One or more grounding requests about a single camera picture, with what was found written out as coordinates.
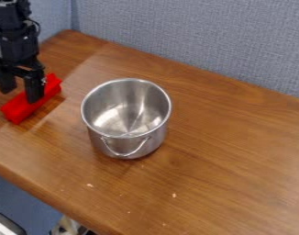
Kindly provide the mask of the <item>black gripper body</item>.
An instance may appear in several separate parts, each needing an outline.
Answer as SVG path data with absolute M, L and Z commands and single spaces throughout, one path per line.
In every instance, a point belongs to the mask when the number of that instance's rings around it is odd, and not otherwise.
M 39 26 L 35 22 L 23 22 L 21 28 L 0 28 L 0 69 L 15 76 L 43 71 L 37 59 L 37 36 Z

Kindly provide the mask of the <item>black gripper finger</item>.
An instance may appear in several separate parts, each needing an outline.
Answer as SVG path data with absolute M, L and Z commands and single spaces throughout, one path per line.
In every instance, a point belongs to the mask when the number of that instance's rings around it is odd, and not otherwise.
M 23 92 L 26 102 L 29 104 L 35 103 L 35 101 L 43 96 L 45 87 L 45 75 L 42 70 L 29 71 L 22 78 L 23 80 Z
M 15 88 L 17 84 L 14 76 L 7 71 L 0 69 L 0 92 L 6 94 Z

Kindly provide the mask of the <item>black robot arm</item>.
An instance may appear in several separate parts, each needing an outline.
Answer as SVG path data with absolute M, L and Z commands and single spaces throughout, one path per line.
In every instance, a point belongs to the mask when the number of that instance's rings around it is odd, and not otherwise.
M 0 92 L 17 88 L 22 78 L 29 104 L 43 96 L 43 65 L 37 59 L 39 24 L 29 17 L 27 0 L 0 0 Z

